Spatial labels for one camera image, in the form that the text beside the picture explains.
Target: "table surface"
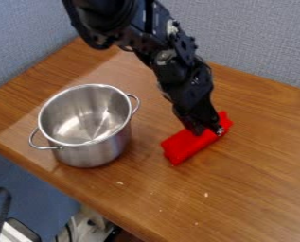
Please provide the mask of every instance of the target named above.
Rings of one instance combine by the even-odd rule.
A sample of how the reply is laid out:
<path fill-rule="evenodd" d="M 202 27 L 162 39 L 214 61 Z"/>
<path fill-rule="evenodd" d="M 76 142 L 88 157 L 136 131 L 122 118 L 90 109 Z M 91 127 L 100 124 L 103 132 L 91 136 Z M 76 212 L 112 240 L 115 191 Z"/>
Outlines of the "table surface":
<path fill-rule="evenodd" d="M 132 54 L 80 39 L 0 88 L 0 153 L 144 241 L 300 241 L 300 89 L 211 67 L 214 105 L 234 127 L 180 166 L 159 147 L 182 127 L 151 71 Z M 83 83 L 142 100 L 126 152 L 91 169 L 28 146 L 43 103 Z M 41 135 L 35 141 L 47 144 Z"/>

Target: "stainless steel pot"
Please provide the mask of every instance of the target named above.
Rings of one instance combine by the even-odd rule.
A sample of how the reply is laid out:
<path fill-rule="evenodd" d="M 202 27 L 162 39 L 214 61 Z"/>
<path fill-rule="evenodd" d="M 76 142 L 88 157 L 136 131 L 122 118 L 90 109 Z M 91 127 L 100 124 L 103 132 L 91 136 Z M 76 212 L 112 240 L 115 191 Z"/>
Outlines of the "stainless steel pot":
<path fill-rule="evenodd" d="M 131 109 L 128 97 L 136 100 Z M 55 157 L 75 167 L 94 167 L 112 161 L 130 138 L 130 118 L 139 108 L 136 96 L 115 87 L 87 84 L 56 94 L 43 105 L 31 147 L 53 151 Z M 33 144 L 40 130 L 48 147 Z"/>

